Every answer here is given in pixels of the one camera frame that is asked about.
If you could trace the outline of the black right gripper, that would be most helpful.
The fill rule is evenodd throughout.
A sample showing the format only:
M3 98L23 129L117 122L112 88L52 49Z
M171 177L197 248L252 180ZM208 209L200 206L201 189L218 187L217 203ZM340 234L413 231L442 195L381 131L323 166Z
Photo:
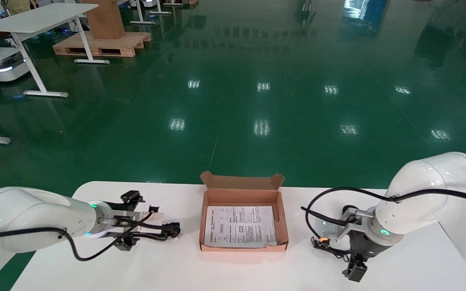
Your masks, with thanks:
M348 233L350 243L350 260L342 274L350 281L359 283L364 277L367 267L364 262L376 257L390 246L384 246L371 240L366 233L351 230Z

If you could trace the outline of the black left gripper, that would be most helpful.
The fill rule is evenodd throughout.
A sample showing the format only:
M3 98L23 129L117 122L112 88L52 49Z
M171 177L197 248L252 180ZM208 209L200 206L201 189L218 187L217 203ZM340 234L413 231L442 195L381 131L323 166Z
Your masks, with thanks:
M143 213L135 212L137 206L146 203L138 190L129 190L121 195L122 211L104 210L104 238L116 238L129 230L133 223L143 218ZM115 247L124 252L129 252L139 241L135 234L127 234L115 243Z

